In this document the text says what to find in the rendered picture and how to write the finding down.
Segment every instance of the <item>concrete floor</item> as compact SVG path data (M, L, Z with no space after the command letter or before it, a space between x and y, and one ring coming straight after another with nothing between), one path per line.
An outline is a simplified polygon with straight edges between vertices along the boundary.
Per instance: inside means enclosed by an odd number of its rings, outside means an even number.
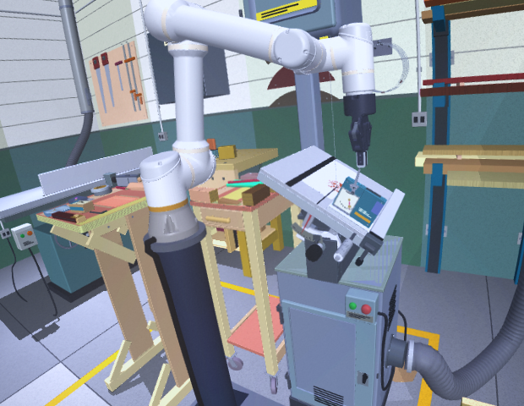
M271 247L265 251L270 294L279 294L274 268L290 251L287 248L275 252ZM223 282L252 288L251 279L244 277L240 269L238 252L228 254L216 249L216 256ZM37 260L47 275L40 255ZM133 272L146 317L153 320L141 276L136 268ZM27 303L14 292L10 266L0 270L0 404L44 406L114 354L123 335L104 287L72 304L54 294L59 311L55 318L33 260L20 261L14 274L18 290ZM400 310L407 317L410 339L428 343L429 334L438 335L439 351L455 371L496 336L515 289L516 285L507 279L448 271L433 275L423 268L403 265ZM227 288L223 288L223 292L230 324L234 326L254 306L254 296ZM249 393L249 405L288 406L290 391L284 379L287 357L279 364L279 391L272 395L264 359L240 348L237 355L244 367L240 371L230 370L230 375L237 390ZM147 405L165 360L162 352L115 392L109 392L104 384L112 368L109 365L61 405ZM173 386L170 378L165 393ZM439 398L429 390L424 390L420 399L421 386L419 374L411 382L395 379L387 405L461 404L461 401ZM469 398L498 406L524 405L524 343L500 373ZM191 392L180 406L194 404L196 400Z

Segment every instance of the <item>yellow floor line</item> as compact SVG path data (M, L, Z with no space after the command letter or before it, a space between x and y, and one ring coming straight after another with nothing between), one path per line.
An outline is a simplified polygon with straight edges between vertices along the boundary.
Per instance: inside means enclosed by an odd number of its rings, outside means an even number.
M232 285L231 283L221 282L221 286L223 288L235 290L237 292L241 292L243 294L250 294L251 296L254 296L253 289L247 289L243 288L241 286ZM275 296L273 294L270 295L272 298L278 298L279 296ZM405 328L403 326L397 326L397 332L404 333ZM420 338L426 338L428 339L428 345L433 347L434 349L439 349L439 334L434 334L432 332L422 332L421 330L414 330L412 328L407 328L407 334L410 336L420 337ZM80 379L78 379L73 385L65 389L63 392L61 392L57 397L55 397L51 402L47 403L46 406L57 406L60 402L62 402L64 399L66 399L69 395L73 394L74 391L82 387L87 381L89 381L91 378L96 376L99 372L104 370L109 364L111 364L113 361L116 360L117 354L119 351L116 351L114 354L110 355L108 358L106 358L104 361L102 361L98 366L90 370L87 374L82 376ZM422 379L422 387L420 389L420 396L418 399L418 406L430 406L431 405L431 398L433 397L433 392L428 387L427 383Z

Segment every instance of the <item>drawer handle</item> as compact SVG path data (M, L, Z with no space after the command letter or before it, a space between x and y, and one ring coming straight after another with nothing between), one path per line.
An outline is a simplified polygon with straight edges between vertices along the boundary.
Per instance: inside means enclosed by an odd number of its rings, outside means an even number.
M206 216L205 219L208 221L208 222L225 222L226 224L228 224L230 222L230 218L229 217L213 217L213 216Z

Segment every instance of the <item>cabinet door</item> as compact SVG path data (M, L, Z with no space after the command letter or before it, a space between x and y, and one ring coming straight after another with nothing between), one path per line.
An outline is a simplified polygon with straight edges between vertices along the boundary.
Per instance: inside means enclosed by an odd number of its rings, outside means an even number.
M524 190L448 186L441 268L512 279Z

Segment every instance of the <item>tool board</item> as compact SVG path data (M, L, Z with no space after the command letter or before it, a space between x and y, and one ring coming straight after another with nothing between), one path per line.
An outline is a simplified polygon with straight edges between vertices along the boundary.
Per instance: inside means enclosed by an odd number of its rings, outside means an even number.
M103 127L147 119L134 41L93 57L89 65Z

